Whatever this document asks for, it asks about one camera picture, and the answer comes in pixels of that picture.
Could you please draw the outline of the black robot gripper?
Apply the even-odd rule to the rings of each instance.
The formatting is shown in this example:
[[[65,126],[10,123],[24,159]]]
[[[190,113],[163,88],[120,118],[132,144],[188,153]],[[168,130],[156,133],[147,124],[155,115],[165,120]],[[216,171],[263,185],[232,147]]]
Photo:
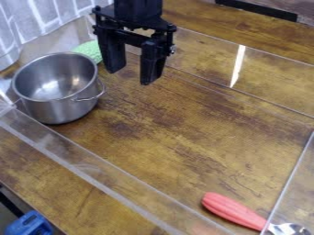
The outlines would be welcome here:
[[[155,41],[141,45],[140,83],[148,85],[161,75],[167,55],[173,54],[172,33],[176,26],[161,18],[163,0],[113,0],[108,6],[95,6],[92,13],[112,20],[131,30],[152,29],[165,34],[165,51]],[[116,73],[127,65],[125,44],[115,30],[97,29],[97,46],[108,73]]]

